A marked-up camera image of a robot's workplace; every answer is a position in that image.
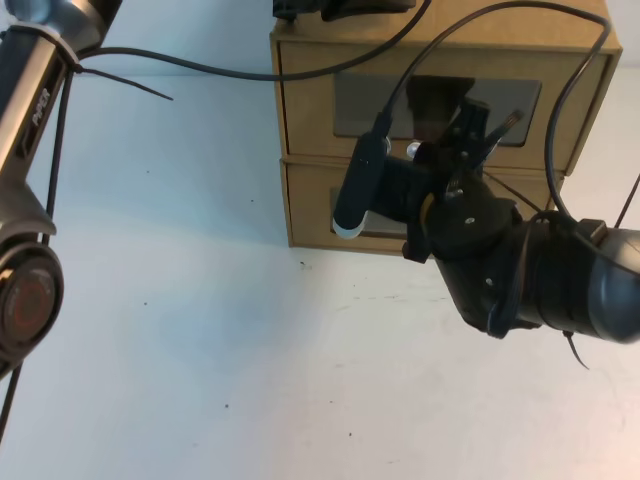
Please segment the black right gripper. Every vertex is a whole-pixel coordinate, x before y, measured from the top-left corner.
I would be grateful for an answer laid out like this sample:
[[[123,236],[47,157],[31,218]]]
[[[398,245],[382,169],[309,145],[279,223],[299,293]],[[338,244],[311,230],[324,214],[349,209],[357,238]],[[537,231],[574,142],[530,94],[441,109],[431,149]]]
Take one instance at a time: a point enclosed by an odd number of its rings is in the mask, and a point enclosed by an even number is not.
[[[511,242],[523,220],[480,172],[523,116],[514,110],[485,137],[489,106],[464,99],[439,140],[444,150],[426,144],[411,161],[386,158],[373,202],[375,213],[406,225],[404,258],[433,257],[462,319],[486,334],[523,326],[517,316],[491,322],[513,279]]]

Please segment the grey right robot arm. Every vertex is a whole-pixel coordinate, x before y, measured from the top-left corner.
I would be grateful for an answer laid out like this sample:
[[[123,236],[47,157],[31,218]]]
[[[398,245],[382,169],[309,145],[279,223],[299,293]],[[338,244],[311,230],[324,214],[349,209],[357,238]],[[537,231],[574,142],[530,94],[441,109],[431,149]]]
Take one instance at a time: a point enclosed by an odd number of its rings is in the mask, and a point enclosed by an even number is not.
[[[521,119],[496,129],[473,102],[410,161],[387,157],[375,212],[404,223],[404,257],[436,261],[463,320],[495,338],[546,326],[617,343],[639,337],[639,235],[556,210],[524,218],[491,190],[487,157]]]

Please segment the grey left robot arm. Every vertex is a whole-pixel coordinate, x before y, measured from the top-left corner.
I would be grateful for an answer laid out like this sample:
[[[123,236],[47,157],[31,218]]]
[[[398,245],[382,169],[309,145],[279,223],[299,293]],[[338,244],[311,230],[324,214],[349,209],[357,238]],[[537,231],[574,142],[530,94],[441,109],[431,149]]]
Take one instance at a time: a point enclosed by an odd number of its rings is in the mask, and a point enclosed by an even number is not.
[[[1,373],[8,375],[51,330],[64,279],[39,242],[52,216],[27,176],[65,76],[100,46],[118,1],[9,1],[15,19],[1,42]]]

